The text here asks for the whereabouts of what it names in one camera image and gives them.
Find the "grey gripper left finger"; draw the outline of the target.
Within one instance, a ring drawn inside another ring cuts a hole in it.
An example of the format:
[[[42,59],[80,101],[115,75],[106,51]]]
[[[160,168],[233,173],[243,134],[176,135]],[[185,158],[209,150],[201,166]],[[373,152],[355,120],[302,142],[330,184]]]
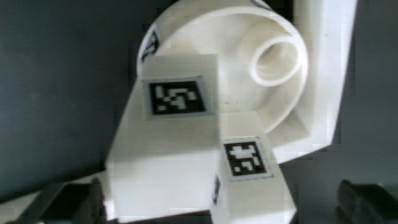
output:
[[[39,224],[41,222],[41,215],[50,207],[50,204],[55,200],[55,197],[60,193],[60,190],[64,188],[62,183],[51,183],[39,193],[39,195],[34,198],[34,201],[18,216],[18,219],[14,221],[14,224]]]

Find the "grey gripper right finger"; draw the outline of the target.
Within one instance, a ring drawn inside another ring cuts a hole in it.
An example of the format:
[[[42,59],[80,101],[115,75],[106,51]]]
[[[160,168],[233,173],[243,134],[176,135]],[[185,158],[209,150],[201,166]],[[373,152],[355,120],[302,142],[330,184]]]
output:
[[[398,199],[378,184],[341,181],[334,214],[337,224],[398,224]]]

